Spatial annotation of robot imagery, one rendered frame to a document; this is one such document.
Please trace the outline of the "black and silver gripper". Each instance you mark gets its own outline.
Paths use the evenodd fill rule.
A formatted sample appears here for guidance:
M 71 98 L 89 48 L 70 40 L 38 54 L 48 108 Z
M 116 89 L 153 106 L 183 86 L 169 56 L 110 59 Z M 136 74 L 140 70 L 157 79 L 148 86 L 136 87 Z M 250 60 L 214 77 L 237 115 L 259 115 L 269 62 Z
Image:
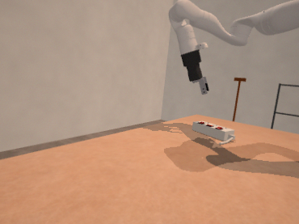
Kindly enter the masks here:
M 187 67 L 189 81 L 192 83 L 199 82 L 201 94 L 208 94 L 208 84 L 206 76 L 202 77 L 200 70 L 200 49 L 206 47 L 205 43 L 198 44 L 196 43 L 196 38 L 185 40 L 179 43 L 180 56 L 183 61 L 183 66 Z M 205 86 L 206 85 L 206 86 Z M 207 88 L 207 89 L 206 89 Z

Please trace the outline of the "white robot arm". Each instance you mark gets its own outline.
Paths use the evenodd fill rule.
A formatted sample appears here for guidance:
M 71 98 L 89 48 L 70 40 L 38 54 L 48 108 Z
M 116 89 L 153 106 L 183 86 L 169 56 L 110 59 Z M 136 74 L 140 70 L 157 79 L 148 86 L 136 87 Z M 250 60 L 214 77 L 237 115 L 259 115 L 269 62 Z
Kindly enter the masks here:
M 191 25 L 187 25 L 185 19 L 190 19 Z M 299 0 L 285 2 L 256 15 L 237 19 L 231 24 L 229 33 L 214 15 L 199 9 L 189 0 L 178 0 L 169 10 L 169 20 L 179 43 L 195 38 L 192 27 L 197 27 L 228 44 L 244 46 L 249 40 L 253 26 L 266 36 L 299 28 Z

